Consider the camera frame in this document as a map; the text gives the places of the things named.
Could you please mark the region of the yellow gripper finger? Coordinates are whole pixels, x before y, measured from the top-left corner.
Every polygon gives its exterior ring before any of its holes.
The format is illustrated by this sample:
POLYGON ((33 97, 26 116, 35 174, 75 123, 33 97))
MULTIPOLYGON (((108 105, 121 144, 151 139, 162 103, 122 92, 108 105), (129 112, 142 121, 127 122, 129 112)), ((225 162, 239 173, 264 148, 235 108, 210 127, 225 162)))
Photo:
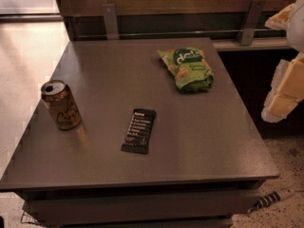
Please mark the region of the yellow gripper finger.
POLYGON ((280 12, 268 18, 265 22, 265 27, 274 30, 288 30, 291 28, 295 23, 294 6, 295 3, 292 3, 280 12))
POLYGON ((267 123, 278 123, 304 100, 304 59, 291 62, 281 60, 275 73, 261 112, 267 123))

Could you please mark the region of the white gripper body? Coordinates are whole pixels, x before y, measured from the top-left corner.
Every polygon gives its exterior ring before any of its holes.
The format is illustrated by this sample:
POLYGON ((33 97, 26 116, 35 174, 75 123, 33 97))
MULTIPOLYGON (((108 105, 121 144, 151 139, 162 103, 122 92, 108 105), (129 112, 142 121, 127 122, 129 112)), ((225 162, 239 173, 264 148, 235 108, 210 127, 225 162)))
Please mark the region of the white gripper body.
POLYGON ((296 0, 287 23, 287 41, 298 52, 304 51, 304 0, 296 0))

